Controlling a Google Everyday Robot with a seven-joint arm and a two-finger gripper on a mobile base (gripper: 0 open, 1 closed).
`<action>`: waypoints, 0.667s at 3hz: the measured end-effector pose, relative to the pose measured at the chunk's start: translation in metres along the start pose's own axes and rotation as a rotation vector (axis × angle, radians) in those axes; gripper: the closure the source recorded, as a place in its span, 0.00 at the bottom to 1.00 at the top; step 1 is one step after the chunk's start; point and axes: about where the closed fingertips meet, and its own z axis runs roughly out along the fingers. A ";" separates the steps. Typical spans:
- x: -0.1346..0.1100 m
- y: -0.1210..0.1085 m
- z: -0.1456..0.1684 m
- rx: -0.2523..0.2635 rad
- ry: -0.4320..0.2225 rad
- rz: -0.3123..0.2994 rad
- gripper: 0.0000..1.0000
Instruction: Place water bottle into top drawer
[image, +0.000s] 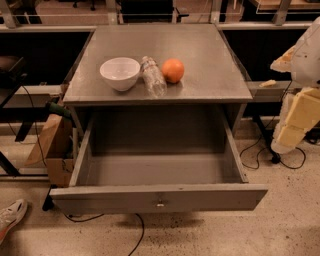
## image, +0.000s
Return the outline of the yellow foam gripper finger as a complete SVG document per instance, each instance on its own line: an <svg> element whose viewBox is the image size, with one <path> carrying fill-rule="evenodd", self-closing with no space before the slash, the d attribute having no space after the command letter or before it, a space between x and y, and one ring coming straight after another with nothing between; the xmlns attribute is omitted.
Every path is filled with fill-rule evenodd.
<svg viewBox="0 0 320 256"><path fill-rule="evenodd" d="M294 46L289 48L282 56L280 56L279 58L277 58L272 62L272 64L270 65L270 69L277 72L281 72L281 73L290 72L291 59L292 59L294 50L295 50Z"/></svg>
<svg viewBox="0 0 320 256"><path fill-rule="evenodd" d="M287 93L275 127L271 148L279 154L295 149L320 121L320 89L306 87L297 94Z"/></svg>

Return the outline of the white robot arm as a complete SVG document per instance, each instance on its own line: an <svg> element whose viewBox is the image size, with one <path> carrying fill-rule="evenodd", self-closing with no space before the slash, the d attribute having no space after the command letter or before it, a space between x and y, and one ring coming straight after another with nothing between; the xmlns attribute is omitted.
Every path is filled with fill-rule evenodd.
<svg viewBox="0 0 320 256"><path fill-rule="evenodd" d="M270 68L290 72L292 81L302 86L297 94L285 95L273 133L272 150L286 154L320 121L320 17Z"/></svg>

